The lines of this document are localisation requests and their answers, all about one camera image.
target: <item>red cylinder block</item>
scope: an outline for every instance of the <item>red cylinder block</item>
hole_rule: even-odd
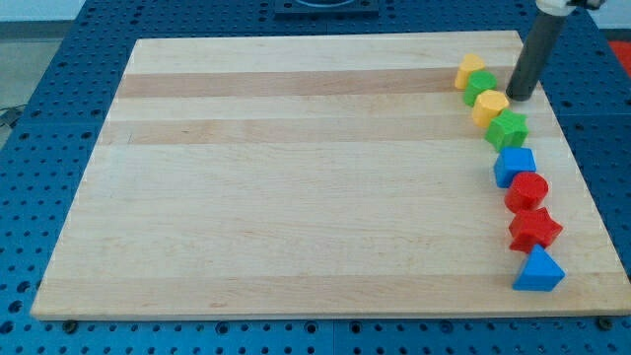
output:
[[[533,210],[541,204],[548,193],[548,183],[537,173],[519,173],[513,179],[504,203],[513,213],[520,210]]]

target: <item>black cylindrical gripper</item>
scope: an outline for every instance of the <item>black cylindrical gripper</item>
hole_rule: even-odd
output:
[[[520,102],[530,99],[554,43],[563,30],[565,18],[539,10],[506,88],[509,98]]]

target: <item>blue block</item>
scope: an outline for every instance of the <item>blue block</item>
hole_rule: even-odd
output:
[[[521,172],[536,172],[534,156],[529,148],[506,147],[497,157],[495,181],[498,187],[509,187],[515,175]]]
[[[565,277],[565,272],[540,245],[534,246],[524,261],[513,289],[550,292]]]

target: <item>wood grain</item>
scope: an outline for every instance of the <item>wood grain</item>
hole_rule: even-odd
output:
[[[32,314],[630,314],[540,87],[512,109],[565,227],[548,250],[567,277],[552,293],[511,288],[524,255],[508,249],[497,154],[452,84],[479,52],[502,90],[520,48],[514,32],[139,40]]]

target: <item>blue triangular prism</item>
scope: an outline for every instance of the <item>blue triangular prism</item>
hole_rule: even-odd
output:
[[[518,291],[552,291],[565,272],[544,248],[535,245],[524,261],[513,289]]]

